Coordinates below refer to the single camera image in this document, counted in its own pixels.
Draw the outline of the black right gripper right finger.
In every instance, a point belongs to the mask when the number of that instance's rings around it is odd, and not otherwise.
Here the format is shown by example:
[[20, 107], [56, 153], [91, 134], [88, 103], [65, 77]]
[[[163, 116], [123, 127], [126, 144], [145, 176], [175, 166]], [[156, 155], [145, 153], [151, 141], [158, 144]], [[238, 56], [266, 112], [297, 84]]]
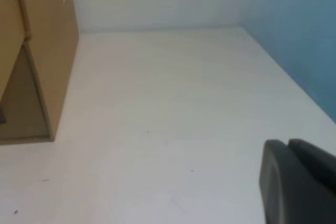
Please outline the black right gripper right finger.
[[290, 139], [288, 147], [311, 176], [335, 194], [335, 156], [301, 139]]

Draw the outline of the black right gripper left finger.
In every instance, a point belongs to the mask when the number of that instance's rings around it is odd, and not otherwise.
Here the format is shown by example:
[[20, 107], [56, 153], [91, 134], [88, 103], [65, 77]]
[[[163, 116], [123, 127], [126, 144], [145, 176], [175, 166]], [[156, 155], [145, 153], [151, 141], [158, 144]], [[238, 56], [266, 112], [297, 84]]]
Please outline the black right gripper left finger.
[[264, 144], [259, 187], [266, 223], [335, 223], [335, 194], [279, 140]]

